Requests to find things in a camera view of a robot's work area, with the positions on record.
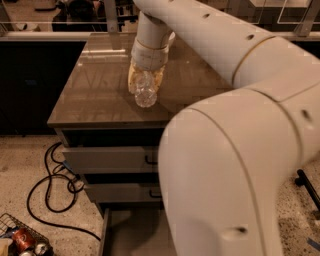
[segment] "metal rack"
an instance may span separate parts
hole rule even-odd
[[[32,229],[31,227],[27,226],[20,220],[16,219],[12,215],[8,213],[4,213],[0,216],[0,237],[4,235],[9,228],[25,228],[28,230],[28,232],[32,235],[32,237],[37,241],[37,243],[45,243],[49,247],[49,251],[45,255],[50,255],[53,256],[53,248],[50,245],[49,239],[46,238],[45,236],[41,235],[39,232],[36,230]],[[15,256],[15,251],[12,250],[9,255]]]

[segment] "drawer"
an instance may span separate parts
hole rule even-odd
[[[98,184],[84,188],[91,202],[130,204],[161,201],[159,184]]]
[[[63,155],[78,174],[157,171],[158,147],[65,148]]]

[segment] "black wall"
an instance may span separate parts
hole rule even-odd
[[[0,134],[53,134],[51,111],[85,42],[0,42]]]

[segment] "cabinet top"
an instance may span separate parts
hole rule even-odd
[[[93,33],[89,37],[48,120],[50,127],[163,127],[186,106],[231,89],[176,38],[156,104],[139,107],[128,91],[134,38],[134,33]]]

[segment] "plastic bottle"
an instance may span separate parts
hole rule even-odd
[[[143,71],[136,74],[134,93],[138,106],[148,108],[153,106],[157,101],[157,92],[154,88],[154,79],[150,71]]]

